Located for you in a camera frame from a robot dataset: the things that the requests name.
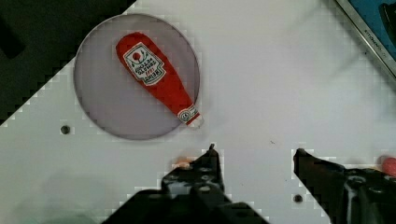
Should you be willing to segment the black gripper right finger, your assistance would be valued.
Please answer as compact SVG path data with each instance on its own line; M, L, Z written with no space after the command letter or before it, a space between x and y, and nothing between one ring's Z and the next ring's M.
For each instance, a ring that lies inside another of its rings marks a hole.
M374 169L347 169L302 148L293 156L297 175L332 224L396 224L395 178Z

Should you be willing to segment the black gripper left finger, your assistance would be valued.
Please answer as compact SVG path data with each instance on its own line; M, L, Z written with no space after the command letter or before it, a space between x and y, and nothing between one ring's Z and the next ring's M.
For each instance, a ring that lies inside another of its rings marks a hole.
M159 189L138 191L102 224L268 224L224 192L215 146L163 177Z

